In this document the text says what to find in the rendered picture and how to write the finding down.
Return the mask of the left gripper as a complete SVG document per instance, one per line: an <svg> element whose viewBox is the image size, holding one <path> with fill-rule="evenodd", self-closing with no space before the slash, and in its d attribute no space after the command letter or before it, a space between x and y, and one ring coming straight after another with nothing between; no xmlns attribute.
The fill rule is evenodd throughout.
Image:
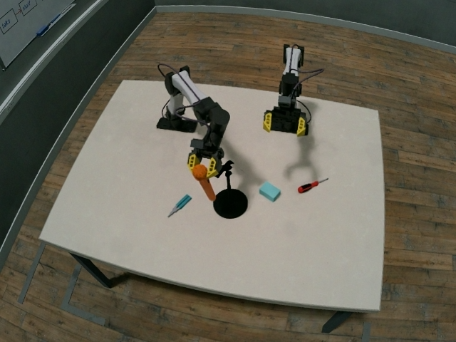
<svg viewBox="0 0 456 342"><path fill-rule="evenodd" d="M291 119L291 120L289 120L289 119ZM307 120L306 113L301 112L301 109L298 109L298 108L290 109L290 108L274 106L273 110L266 110L266 112L264 112L263 129L265 129L268 133L270 133L271 121L273 123L282 123L282 124L286 124L286 121L291 121L291 122L299 123L298 132L297 132L297 137L299 137L299 136L305 135L306 120Z"/></svg>

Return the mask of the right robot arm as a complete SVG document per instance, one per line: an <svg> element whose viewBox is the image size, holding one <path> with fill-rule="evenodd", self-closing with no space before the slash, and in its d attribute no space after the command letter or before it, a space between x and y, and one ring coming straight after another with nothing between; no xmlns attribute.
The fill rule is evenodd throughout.
<svg viewBox="0 0 456 342"><path fill-rule="evenodd" d="M194 94L196 93L198 98L201 100L201 103L191 108L193 112L195 112L194 114L196 119L201 120L206 124L210 123L210 133L207 133L202 140L193 138L193 140L191 140L190 147L207 150L208 146L216 146L211 140L213 139L214 134L223 138L224 132L230 120L230 114L226 110L222 109L218 102L214 102L210 96L207 97L207 95L201 92L191 81L189 66L180 68L180 71L179 74L170 72L165 76L165 87L167 92L170 94L170 102L166 106L166 118L160 118L156 127L164 130L194 133L197 127L197 122L182 120L182 118L175 115L175 109L184 106L184 97L186 97L190 105L198 103L199 101Z"/></svg>

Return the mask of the red and black screwdriver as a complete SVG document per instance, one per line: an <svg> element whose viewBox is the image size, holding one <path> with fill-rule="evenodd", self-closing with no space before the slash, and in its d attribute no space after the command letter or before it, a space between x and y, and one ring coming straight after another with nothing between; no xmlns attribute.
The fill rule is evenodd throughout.
<svg viewBox="0 0 456 342"><path fill-rule="evenodd" d="M325 181L325 180L328 180L328 178L326 178L326 179L324 179L324 180L322 180L322 181L319 181L319 182L315 181L315 182L313 182L313 183L309 183L309 184L306 184L306 185L302 185L302 186L300 186L300 187L298 188L298 191L299 191L300 193L306 192L306 191L310 190L312 187L317 186L320 182L323 182L323 181Z"/></svg>

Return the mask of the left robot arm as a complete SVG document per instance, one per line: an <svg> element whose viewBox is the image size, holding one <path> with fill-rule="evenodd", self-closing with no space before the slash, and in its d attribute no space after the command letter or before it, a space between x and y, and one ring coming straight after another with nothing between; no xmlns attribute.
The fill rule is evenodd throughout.
<svg viewBox="0 0 456 342"><path fill-rule="evenodd" d="M284 44L284 59L283 63L286 64L285 71L283 72L280 85L279 85L279 99L278 106L285 108L297 108L296 97L299 97L302 90L302 84L298 85L295 91L293 88L299 83L299 72L292 70L290 73L289 69L296 69L300 71L304 64L304 47L298 46L297 48L289 48L290 45ZM287 58L286 58L287 56ZM300 59L301 57L301 59ZM299 60L299 62L298 62ZM285 75L284 75L285 74ZM295 75L296 74L296 75ZM300 89L301 88L301 89ZM288 96L288 97L287 97ZM294 105L293 105L294 104ZM294 127L295 126L295 127ZM271 130L297 134L299 123L286 121L286 124L272 123Z"/></svg>

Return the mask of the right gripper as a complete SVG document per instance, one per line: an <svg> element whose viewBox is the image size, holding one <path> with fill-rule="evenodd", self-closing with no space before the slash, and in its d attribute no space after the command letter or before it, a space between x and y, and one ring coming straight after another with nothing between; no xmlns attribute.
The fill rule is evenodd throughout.
<svg viewBox="0 0 456 342"><path fill-rule="evenodd" d="M214 134L213 139L211 139L216 146L208 146L207 150L198 149L194 147L194 150L189 153L187 166L189 167L191 173L195 165L199 165L202 161L202 158L210 159L209 168L207 172L207 179L214 177L219 174L222 169L222 161L224 158L224 151L220 146L222 138ZM193 167L192 167L193 166Z"/></svg>

